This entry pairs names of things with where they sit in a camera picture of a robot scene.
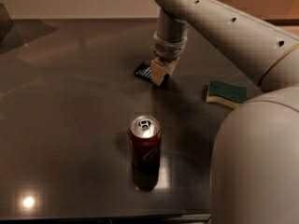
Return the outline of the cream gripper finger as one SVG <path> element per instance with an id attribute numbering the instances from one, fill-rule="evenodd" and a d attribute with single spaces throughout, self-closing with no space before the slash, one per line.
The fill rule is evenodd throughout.
<path id="1" fill-rule="evenodd" d="M 165 63 L 165 73 L 169 75 L 170 77 L 173 75 L 177 65 L 178 65 L 179 58 L 176 58 L 172 62 L 166 62 Z"/>
<path id="2" fill-rule="evenodd" d="M 150 62 L 151 69 L 151 81 L 160 86 L 164 81 L 165 65 L 158 59 L 155 58 Z"/>

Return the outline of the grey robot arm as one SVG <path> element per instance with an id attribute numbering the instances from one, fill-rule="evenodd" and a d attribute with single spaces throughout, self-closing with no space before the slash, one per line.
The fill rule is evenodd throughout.
<path id="1" fill-rule="evenodd" d="M 297 35 L 218 0 L 154 1 L 159 58 L 178 58 L 192 27 L 249 82 L 215 136 L 211 224 L 299 224 Z"/>

